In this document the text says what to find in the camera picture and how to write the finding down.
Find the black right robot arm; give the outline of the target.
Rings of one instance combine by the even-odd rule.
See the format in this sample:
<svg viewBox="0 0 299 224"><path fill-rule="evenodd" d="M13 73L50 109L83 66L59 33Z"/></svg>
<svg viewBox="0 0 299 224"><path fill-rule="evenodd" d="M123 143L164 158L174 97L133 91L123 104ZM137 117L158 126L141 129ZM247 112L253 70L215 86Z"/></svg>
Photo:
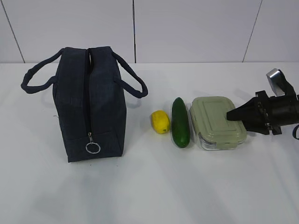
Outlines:
<svg viewBox="0 0 299 224"><path fill-rule="evenodd" d="M259 91L247 103L227 112L226 118L241 121L249 132L280 135L282 126L299 122L299 100L295 94L268 97Z"/></svg>

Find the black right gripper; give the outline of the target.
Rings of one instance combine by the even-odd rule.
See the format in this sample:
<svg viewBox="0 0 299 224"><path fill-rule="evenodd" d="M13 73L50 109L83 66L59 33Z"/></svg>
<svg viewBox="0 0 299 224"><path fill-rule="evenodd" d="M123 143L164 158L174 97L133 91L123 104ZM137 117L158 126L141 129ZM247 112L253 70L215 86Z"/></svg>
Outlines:
<svg viewBox="0 0 299 224"><path fill-rule="evenodd" d="M259 121L259 112L256 108L256 102L264 123L251 122ZM230 121L242 120L244 127L248 132L268 135L269 132L272 131L273 135L282 134L281 127L274 124L271 101L266 91L256 92L256 96L247 103L227 112L226 118Z"/></svg>

